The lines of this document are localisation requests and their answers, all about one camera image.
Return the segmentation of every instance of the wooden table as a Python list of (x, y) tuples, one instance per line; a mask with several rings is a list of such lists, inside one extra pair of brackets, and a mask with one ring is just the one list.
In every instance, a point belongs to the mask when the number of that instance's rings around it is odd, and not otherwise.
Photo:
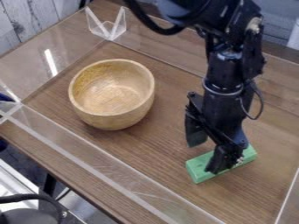
[[(107, 15), (118, 10), (116, 5), (104, 1), (96, 1), (94, 6), (106, 7)], [(70, 25), (66, 29), (76, 31), (78, 27)], [(80, 47), (84, 47), (84, 42), (83, 46), (74, 46), (74, 51), (79, 51)], [(71, 107), (67, 89), (72, 77), (86, 65), (98, 60), (115, 58), (139, 61), (150, 68), (156, 80), (156, 98), (148, 116), (136, 126), (107, 132), (92, 129), (79, 120)], [(210, 151), (212, 143), (207, 142), (196, 149), (188, 149), (183, 127), (187, 92), (190, 90), (203, 92), (199, 76), (128, 50), (122, 45), (103, 42), (23, 100), (23, 103), (100, 146), (114, 157), (225, 222), (274, 223), (299, 166), (299, 64), (271, 56), (267, 60), (266, 74), (258, 79), (266, 95), (266, 112), (257, 122), (245, 123), (249, 139), (258, 150), (258, 160), (200, 185), (192, 183), (184, 162)], [(207, 68), (204, 57), (199, 63), (204, 73)], [(120, 222), (164, 223), (122, 192), (111, 188), (15, 124), (6, 122), (0, 127), (0, 135)], [(90, 163), (94, 163), (98, 157), (96, 152), (90, 155), (90, 152), (80, 149), (71, 150), (70, 153)]]

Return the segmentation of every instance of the green block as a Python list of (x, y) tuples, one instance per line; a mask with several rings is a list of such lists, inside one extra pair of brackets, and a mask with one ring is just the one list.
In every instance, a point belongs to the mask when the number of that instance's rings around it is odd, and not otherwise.
[[(214, 154), (214, 151), (203, 154), (202, 156), (199, 156), (186, 162), (186, 168), (187, 168), (187, 171), (191, 175), (191, 179), (195, 184), (199, 184), (203, 181), (206, 181), (207, 179), (211, 179), (211, 178), (219, 176), (222, 173), (230, 171), (230, 170), (226, 170), (226, 171), (221, 172), (218, 175), (212, 174), (211, 172), (204, 171), (206, 166), (211, 160), (212, 154)], [(243, 154), (245, 154), (243, 164), (237, 165), (233, 169), (241, 167), (242, 165), (246, 165), (247, 163), (253, 162), (258, 158), (258, 153), (251, 145), (247, 147)]]

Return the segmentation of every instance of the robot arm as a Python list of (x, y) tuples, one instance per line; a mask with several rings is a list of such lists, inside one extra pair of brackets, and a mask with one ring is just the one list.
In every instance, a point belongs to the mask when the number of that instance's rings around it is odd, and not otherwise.
[[(258, 119), (263, 112), (263, 96), (254, 81), (266, 64), (261, 8), (251, 0), (158, 0), (163, 17), (174, 24), (164, 29), (136, 0), (124, 1), (152, 31), (174, 35), (192, 26), (206, 38), (210, 69), (203, 80), (204, 96), (188, 94), (186, 136), (191, 147), (203, 144), (207, 137), (215, 142), (206, 172), (218, 174), (242, 163), (249, 147), (242, 122), (247, 117)], [(262, 102), (255, 118), (249, 114), (254, 94)]]

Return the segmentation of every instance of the bowl rim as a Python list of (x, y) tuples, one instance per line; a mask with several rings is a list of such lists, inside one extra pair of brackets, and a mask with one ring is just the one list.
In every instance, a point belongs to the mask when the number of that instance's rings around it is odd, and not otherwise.
[[(78, 78), (80, 77), (82, 73), (90, 69), (91, 67), (99, 65), (99, 64), (104, 64), (104, 63), (108, 63), (108, 62), (126, 62), (126, 63), (130, 63), (130, 64), (135, 64), (136, 66), (142, 67), (150, 77), (150, 82), (151, 82), (151, 86), (150, 86), (150, 90), (148, 90), (148, 94), (146, 96), (146, 98), (132, 107), (132, 109), (130, 109), (128, 111), (126, 112), (122, 112), (122, 113), (115, 113), (115, 114), (100, 114), (100, 113), (91, 113), (88, 112), (82, 106), (80, 104), (78, 103), (78, 101), (75, 100), (75, 97), (74, 97), (74, 94), (72, 94), (72, 89), (74, 89), (74, 85), (76, 83), (76, 80)], [(136, 109), (139, 109), (151, 99), (152, 95), (155, 93), (155, 77), (154, 77), (154, 74), (151, 72), (151, 70), (139, 62), (131, 60), (131, 59), (104, 59), (104, 60), (100, 60), (92, 64), (90, 64), (88, 66), (84, 66), (79, 72), (76, 73), (76, 75), (74, 76), (72, 80), (71, 80), (71, 83), (70, 83), (70, 89), (68, 89), (68, 94), (70, 94), (70, 101), (71, 101), (71, 104), (86, 114), (88, 115), (92, 115), (92, 116), (120, 116), (120, 115), (124, 115), (132, 111), (135, 111)]]

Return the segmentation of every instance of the wooden bowl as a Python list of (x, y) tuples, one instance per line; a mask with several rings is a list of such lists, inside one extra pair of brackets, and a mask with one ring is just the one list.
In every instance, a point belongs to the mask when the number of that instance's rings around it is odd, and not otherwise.
[(155, 100), (155, 77), (138, 62), (110, 59), (84, 67), (70, 84), (80, 119), (103, 130), (122, 130), (146, 116)]

